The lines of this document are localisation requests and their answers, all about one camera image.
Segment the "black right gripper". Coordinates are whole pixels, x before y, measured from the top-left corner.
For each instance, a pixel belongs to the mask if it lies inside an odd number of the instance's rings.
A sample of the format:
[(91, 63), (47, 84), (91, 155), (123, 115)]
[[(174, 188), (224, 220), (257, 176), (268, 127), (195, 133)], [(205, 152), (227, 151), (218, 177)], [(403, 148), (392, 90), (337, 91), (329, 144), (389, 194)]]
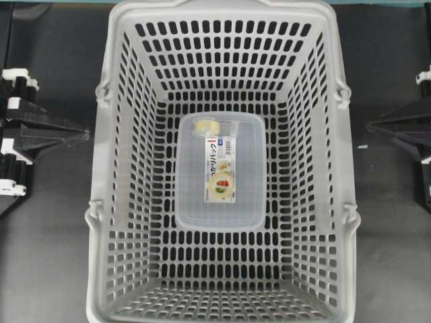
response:
[(416, 75), (423, 100), (390, 111), (366, 128), (421, 161), (424, 201), (430, 205), (430, 69)]

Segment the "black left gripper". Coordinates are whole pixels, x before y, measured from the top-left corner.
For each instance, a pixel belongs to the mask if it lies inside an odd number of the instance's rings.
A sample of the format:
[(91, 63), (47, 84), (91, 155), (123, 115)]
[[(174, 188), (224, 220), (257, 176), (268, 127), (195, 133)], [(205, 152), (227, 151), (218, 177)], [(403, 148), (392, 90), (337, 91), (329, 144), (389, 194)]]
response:
[(27, 101), (38, 90), (27, 69), (1, 70), (2, 215), (31, 195), (34, 160), (41, 151), (90, 138), (84, 126)]

